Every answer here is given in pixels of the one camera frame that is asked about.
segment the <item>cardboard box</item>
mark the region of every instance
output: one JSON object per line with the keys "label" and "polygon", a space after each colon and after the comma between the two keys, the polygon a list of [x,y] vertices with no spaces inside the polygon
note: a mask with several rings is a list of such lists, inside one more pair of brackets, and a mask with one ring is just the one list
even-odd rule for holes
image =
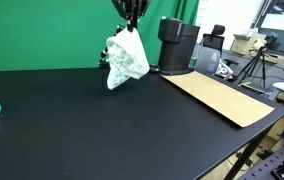
{"label": "cardboard box", "polygon": [[[256,52],[251,52],[250,56],[254,57]],[[276,64],[284,64],[284,56],[277,55],[277,54],[265,54],[264,60]]]}
{"label": "cardboard box", "polygon": [[258,33],[253,33],[251,37],[246,37],[244,35],[237,35],[237,34],[233,34],[233,36],[235,39],[233,41],[231,51],[243,55],[250,54],[249,50],[252,49],[252,46],[257,39],[264,40],[266,37],[266,35]]}

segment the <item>robotic arm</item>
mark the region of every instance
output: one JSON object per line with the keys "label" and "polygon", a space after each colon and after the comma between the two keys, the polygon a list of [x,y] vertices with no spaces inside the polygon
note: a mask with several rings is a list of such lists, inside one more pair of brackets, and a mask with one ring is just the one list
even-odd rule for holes
{"label": "robotic arm", "polygon": [[112,0],[120,16],[127,20],[128,30],[138,27],[138,21],[144,16],[151,0]]}

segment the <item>black table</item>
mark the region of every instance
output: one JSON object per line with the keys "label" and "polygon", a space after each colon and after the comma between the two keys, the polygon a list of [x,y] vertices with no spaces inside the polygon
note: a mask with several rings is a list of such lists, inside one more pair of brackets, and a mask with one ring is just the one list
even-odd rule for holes
{"label": "black table", "polygon": [[159,75],[110,91],[99,69],[0,72],[0,179],[203,177],[284,116],[228,85],[275,110],[240,128]]}

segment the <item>green backdrop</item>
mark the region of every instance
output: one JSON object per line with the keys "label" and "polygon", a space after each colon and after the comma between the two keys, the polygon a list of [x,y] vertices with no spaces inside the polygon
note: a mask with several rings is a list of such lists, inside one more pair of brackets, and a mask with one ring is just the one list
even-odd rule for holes
{"label": "green backdrop", "polygon": [[[158,62],[160,19],[173,17],[178,2],[152,0],[141,18],[149,63]],[[180,9],[189,23],[195,1],[185,2]],[[0,0],[0,71],[97,67],[106,39],[125,23],[111,0]]]}

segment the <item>brown cardboard sheet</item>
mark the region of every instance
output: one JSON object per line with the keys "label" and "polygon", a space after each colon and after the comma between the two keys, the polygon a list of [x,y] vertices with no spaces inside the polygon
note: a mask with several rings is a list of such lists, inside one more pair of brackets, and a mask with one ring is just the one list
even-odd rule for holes
{"label": "brown cardboard sheet", "polygon": [[198,72],[163,77],[241,127],[257,122],[274,110]]}

